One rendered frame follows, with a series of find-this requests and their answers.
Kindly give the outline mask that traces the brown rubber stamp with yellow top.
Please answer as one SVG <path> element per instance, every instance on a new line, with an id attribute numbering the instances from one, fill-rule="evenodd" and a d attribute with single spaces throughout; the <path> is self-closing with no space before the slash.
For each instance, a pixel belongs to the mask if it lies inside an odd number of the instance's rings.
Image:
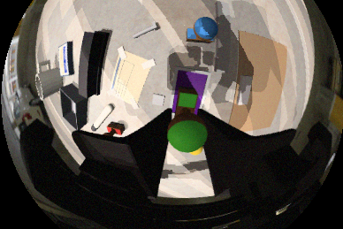
<path id="1" fill-rule="evenodd" d="M 197 154 L 201 154 L 202 153 L 202 151 L 203 151 L 203 146 L 202 147 L 200 147 L 200 149 L 198 149 L 198 150 L 196 150 L 196 151 L 193 151 L 193 155 L 197 155 Z"/>

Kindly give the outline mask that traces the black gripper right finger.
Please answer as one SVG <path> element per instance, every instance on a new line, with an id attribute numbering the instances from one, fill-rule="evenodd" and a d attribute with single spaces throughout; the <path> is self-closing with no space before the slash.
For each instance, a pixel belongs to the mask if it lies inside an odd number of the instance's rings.
<path id="1" fill-rule="evenodd" d="M 246 175 L 258 158 L 293 142 L 297 131 L 290 128 L 288 131 L 253 136 L 233 128 L 215 115 L 213 117 L 203 108 L 197 110 L 197 115 L 208 129 L 203 147 L 215 197 L 230 195 L 229 189 Z"/>

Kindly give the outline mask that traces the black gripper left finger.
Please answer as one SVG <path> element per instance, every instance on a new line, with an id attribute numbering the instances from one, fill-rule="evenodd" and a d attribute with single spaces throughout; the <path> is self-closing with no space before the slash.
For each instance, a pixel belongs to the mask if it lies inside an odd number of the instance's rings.
<path id="1" fill-rule="evenodd" d="M 72 131 L 72 141 L 84 157 L 133 172 L 148 199 L 155 200 L 169 144 L 171 114 L 172 108 L 167 108 L 133 134 L 122 138 L 76 129 Z"/>

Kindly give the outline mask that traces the brown rubber stamp with green top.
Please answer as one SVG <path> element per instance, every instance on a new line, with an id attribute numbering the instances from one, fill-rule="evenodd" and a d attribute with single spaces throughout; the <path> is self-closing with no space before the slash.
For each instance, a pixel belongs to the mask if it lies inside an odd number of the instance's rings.
<path id="1" fill-rule="evenodd" d="M 183 153 L 193 153 L 207 140 L 207 126 L 199 115 L 194 114 L 197 94 L 195 88 L 179 87 L 176 96 L 174 118 L 168 128 L 172 147 Z"/>

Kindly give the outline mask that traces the pale yellow inspection card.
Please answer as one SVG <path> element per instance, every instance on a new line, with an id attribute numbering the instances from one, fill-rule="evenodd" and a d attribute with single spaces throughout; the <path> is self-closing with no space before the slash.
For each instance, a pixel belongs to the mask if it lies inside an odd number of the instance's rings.
<path id="1" fill-rule="evenodd" d="M 118 62 L 111 82 L 111 90 L 107 90 L 108 95 L 130 103 L 134 110 L 139 108 L 137 103 L 149 69 L 155 65 L 153 60 L 148 61 L 146 58 L 134 56 L 121 46 L 118 49 Z"/>

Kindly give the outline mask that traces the brown rubber stamp with red knob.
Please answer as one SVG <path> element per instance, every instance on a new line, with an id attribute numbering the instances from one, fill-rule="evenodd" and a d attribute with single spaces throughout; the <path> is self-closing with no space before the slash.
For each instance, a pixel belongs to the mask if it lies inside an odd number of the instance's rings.
<path id="1" fill-rule="evenodd" d="M 126 130 L 125 124 L 117 124 L 117 122 L 111 122 L 107 125 L 107 129 L 109 133 L 103 133 L 103 135 L 110 135 L 113 136 L 114 134 L 124 134 L 124 131 Z"/>

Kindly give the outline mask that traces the grey mug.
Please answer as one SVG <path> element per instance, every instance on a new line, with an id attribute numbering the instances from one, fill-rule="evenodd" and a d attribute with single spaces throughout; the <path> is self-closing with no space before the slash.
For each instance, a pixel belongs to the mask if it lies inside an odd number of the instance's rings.
<path id="1" fill-rule="evenodd" d="M 60 87 L 64 85 L 60 75 L 60 69 L 51 68 L 50 60 L 38 62 L 38 74 L 35 75 L 36 78 L 36 88 L 38 88 L 38 93 L 40 94 L 40 99 L 44 97 L 51 96 L 57 92 L 60 92 Z M 47 71 L 42 71 L 42 65 L 47 65 Z M 51 68 L 51 69 L 50 69 Z"/>

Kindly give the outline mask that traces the brown date stamp with blue top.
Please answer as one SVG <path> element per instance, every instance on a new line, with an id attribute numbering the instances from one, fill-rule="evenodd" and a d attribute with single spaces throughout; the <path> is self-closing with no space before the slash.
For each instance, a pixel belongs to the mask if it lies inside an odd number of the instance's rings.
<path id="1" fill-rule="evenodd" d="M 187 27 L 186 42 L 213 42 L 217 34 L 217 24 L 210 17 L 197 19 L 194 28 Z"/>

